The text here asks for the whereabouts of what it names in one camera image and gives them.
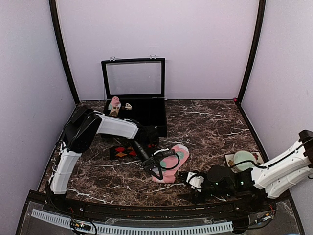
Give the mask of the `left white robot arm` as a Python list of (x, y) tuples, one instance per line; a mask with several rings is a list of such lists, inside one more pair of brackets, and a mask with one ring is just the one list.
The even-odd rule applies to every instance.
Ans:
[(60, 153), (47, 183), (46, 190), (54, 194), (49, 204), (56, 212), (66, 213), (69, 209), (68, 201), (60, 195), (66, 193), (76, 162), (90, 148), (98, 134), (128, 139), (141, 160), (143, 169), (155, 178), (163, 179), (162, 169), (156, 158), (156, 127), (143, 126), (133, 119), (107, 116), (89, 108), (82, 109), (64, 126)]

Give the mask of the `pink patterned sock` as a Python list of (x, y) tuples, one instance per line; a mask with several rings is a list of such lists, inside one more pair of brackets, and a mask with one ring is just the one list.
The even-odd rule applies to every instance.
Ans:
[(163, 179), (159, 180), (153, 176), (153, 182), (161, 184), (173, 184), (176, 180), (176, 172), (189, 158), (190, 153), (189, 149), (186, 146), (182, 144), (176, 144), (172, 147), (172, 149), (179, 156), (179, 161), (176, 155), (168, 156), (161, 160), (160, 166), (165, 168), (162, 169)]

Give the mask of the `black argyle sock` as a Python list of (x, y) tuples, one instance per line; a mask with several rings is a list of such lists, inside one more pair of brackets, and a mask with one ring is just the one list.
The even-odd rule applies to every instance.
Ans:
[[(142, 148), (149, 154), (152, 154), (153, 150), (157, 146), (155, 144), (145, 145)], [(130, 158), (140, 160), (140, 156), (136, 153), (133, 147), (128, 144), (124, 146), (113, 146), (109, 149), (109, 159), (119, 160), (123, 158)]]

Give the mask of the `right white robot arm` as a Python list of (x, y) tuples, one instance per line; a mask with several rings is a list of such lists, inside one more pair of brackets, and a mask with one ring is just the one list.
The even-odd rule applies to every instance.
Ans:
[(313, 172), (313, 133), (303, 130), (299, 140), (274, 159), (235, 173), (232, 166), (214, 165), (207, 172), (182, 172), (180, 180), (191, 191), (179, 198), (193, 204), (211, 197), (247, 197), (250, 209), (261, 212), (268, 199), (278, 198), (284, 191), (309, 177)]

